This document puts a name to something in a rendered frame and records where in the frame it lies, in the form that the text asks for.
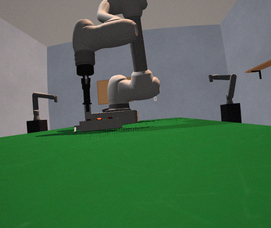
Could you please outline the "white power strip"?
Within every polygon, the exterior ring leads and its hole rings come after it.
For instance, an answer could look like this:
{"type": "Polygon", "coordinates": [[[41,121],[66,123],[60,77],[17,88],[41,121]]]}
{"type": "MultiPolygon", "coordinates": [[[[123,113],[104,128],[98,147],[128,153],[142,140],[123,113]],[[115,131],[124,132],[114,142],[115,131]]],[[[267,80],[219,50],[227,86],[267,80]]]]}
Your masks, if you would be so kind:
{"type": "Polygon", "coordinates": [[[76,133],[77,129],[80,129],[80,132],[84,132],[114,128],[122,128],[122,118],[109,117],[108,119],[97,118],[97,120],[87,119],[86,121],[80,121],[79,125],[74,126],[74,133],[76,133]]]}

